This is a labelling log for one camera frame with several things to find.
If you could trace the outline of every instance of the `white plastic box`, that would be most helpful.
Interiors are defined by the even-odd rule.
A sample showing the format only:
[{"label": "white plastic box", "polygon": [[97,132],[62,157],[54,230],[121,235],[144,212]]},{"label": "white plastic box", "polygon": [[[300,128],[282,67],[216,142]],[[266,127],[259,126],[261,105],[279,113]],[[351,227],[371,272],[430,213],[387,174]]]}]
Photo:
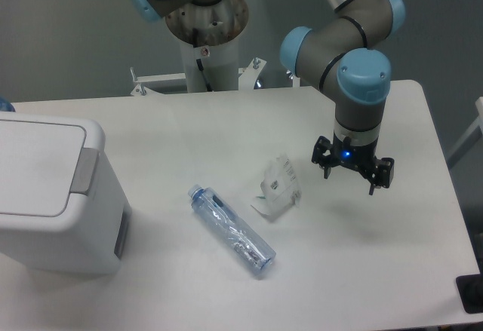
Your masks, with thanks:
[{"label": "white plastic box", "polygon": [[94,121],[0,112],[0,252],[31,268],[105,274],[131,216]]}]

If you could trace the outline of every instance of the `plastic water bottle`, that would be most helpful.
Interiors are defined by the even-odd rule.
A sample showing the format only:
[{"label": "plastic water bottle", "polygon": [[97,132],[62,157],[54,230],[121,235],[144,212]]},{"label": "plastic water bottle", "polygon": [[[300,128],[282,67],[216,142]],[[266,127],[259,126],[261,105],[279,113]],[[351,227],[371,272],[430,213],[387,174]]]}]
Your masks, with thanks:
[{"label": "plastic water bottle", "polygon": [[188,195],[195,213],[255,275],[261,274],[273,262],[275,251],[212,188],[195,185]]}]

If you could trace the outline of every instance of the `box lid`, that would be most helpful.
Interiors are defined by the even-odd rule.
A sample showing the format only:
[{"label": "box lid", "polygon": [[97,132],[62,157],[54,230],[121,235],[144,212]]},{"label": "box lid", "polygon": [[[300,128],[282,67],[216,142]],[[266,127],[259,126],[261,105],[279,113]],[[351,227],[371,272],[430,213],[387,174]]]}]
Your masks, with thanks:
[{"label": "box lid", "polygon": [[86,130],[73,124],[0,118],[0,135],[0,214],[61,214]]}]

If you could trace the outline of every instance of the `gray floor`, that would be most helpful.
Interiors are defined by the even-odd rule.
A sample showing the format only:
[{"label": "gray floor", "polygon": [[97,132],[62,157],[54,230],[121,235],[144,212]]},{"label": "gray floor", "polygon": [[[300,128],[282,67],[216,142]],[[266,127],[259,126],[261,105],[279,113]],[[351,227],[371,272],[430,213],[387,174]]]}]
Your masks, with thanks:
[{"label": "gray floor", "polygon": [[[295,26],[320,28],[334,15],[325,0],[246,0],[251,21],[241,64],[269,61],[267,87],[288,85],[278,62]],[[405,26],[381,44],[394,79],[425,89],[447,152],[476,117],[483,96],[483,0],[405,0]],[[0,94],[12,101],[127,96],[138,75],[182,72],[177,44],[163,23],[144,23],[128,0],[0,0]],[[483,142],[452,171],[471,231],[483,231]]]}]

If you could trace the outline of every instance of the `blue joint cap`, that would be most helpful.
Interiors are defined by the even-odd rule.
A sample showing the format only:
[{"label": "blue joint cap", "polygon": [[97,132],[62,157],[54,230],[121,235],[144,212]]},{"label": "blue joint cap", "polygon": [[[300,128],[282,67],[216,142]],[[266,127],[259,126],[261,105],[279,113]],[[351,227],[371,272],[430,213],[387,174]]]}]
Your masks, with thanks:
[{"label": "blue joint cap", "polygon": [[307,27],[294,28],[290,31],[290,33],[287,34],[284,41],[281,43],[280,62],[294,75],[297,75],[297,73],[295,73],[295,69],[300,46],[302,46],[305,36],[310,31],[312,31],[312,29]]},{"label": "blue joint cap", "polygon": [[0,111],[15,112],[15,108],[6,99],[0,97]]},{"label": "blue joint cap", "polygon": [[340,60],[337,82],[351,100],[362,105],[376,105],[389,94],[391,63],[379,51],[358,48]]},{"label": "blue joint cap", "polygon": [[406,7],[402,0],[389,0],[392,7],[392,29],[391,33],[401,28],[406,20]]},{"label": "blue joint cap", "polygon": [[154,8],[147,0],[131,0],[132,4],[139,12],[139,14],[148,22],[155,22],[160,20],[161,17],[156,13]]}]

